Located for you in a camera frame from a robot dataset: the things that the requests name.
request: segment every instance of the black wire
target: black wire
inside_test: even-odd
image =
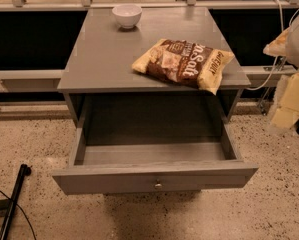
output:
[[[0,193],[1,193],[3,196],[5,196],[8,200],[10,200],[10,201],[13,202],[13,200],[12,200],[10,197],[8,197],[8,196],[7,196],[4,192],[2,192],[1,190],[0,190]],[[25,216],[25,218],[26,218],[26,220],[27,220],[27,222],[28,222],[28,224],[29,224],[29,226],[30,226],[30,229],[31,229],[33,238],[36,240],[37,238],[36,238],[36,235],[35,235],[35,231],[33,230],[33,227],[32,227],[32,225],[31,225],[31,223],[30,223],[30,221],[29,221],[29,218],[28,218],[27,214],[25,213],[25,211],[22,209],[22,207],[21,207],[19,204],[17,204],[17,206],[18,206],[18,208],[21,210],[21,212],[23,213],[23,215]]]

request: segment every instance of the drawer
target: drawer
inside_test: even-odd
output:
[[[66,194],[243,187],[257,165],[223,118],[203,92],[86,95],[69,167],[53,178]]]

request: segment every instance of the terrazzo floor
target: terrazzo floor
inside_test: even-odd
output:
[[[67,166],[74,138],[66,107],[3,109],[0,189],[11,195],[20,165],[31,166],[19,204],[39,240],[299,239],[299,135],[270,134],[256,107],[239,104],[230,122],[244,160],[259,165],[244,188],[80,196],[51,177]],[[33,239],[19,209],[9,239]]]

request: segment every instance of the bowl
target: bowl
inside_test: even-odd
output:
[[[135,4],[117,5],[112,9],[118,24],[126,29],[133,28],[140,20],[142,9]]]

